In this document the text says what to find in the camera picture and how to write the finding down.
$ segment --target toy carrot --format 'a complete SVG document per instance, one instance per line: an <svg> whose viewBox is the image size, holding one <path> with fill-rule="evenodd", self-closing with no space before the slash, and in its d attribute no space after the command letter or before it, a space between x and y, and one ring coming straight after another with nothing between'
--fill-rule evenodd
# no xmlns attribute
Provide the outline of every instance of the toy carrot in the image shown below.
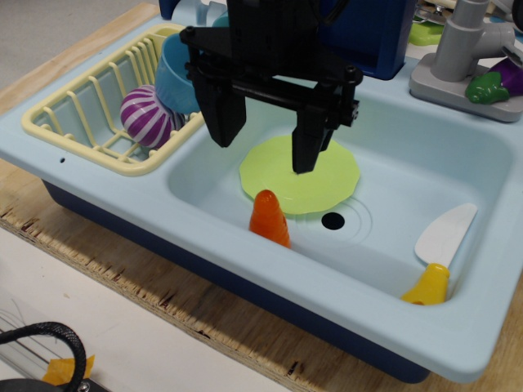
<svg viewBox="0 0 523 392"><path fill-rule="evenodd" d="M249 230L284 247L291 247L287 220L276 195L268 189L260 192L254 199Z"/></svg>

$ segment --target yellow dish rack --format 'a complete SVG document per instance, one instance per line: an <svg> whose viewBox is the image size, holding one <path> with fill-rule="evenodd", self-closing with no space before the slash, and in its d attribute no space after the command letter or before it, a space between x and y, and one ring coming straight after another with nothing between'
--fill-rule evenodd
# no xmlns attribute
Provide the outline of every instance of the yellow dish rack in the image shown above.
<svg viewBox="0 0 523 392"><path fill-rule="evenodd" d="M120 121L128 92L154 85L163 40L183 26L158 24L25 112L22 127L32 136L125 176L151 172L203 125L201 113L159 149L134 142Z"/></svg>

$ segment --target plywood surface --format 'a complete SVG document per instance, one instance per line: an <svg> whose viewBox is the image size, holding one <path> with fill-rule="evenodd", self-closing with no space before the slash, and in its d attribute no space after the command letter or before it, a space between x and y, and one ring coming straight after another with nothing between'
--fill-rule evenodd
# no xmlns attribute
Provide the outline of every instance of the plywood surface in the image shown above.
<svg viewBox="0 0 523 392"><path fill-rule="evenodd" d="M156 6L141 4L0 91L0 113L158 12ZM457 385L430 375L421 384L406 385L58 206L38 178L1 160L0 226L290 390L523 390L522 283L480 380Z"/></svg>

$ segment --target toy knife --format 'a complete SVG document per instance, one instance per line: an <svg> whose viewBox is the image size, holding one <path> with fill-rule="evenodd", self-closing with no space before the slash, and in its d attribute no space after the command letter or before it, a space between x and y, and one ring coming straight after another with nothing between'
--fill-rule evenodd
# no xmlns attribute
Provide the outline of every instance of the toy knife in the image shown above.
<svg viewBox="0 0 523 392"><path fill-rule="evenodd" d="M450 262L476 212L477 207L474 204L462 204L439 216L423 231L414 250L427 263L427 268L416 285L401 297L403 301L415 305L445 302Z"/></svg>

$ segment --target striped ball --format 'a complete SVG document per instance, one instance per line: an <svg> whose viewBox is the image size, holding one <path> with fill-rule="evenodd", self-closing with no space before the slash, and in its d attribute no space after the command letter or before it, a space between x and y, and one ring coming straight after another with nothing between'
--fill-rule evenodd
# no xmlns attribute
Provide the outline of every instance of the striped ball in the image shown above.
<svg viewBox="0 0 523 392"><path fill-rule="evenodd" d="M154 86L149 84L127 94L120 108L120 118L129 136L151 149L159 149L169 140L172 130L185 124L183 115L163 106Z"/></svg>

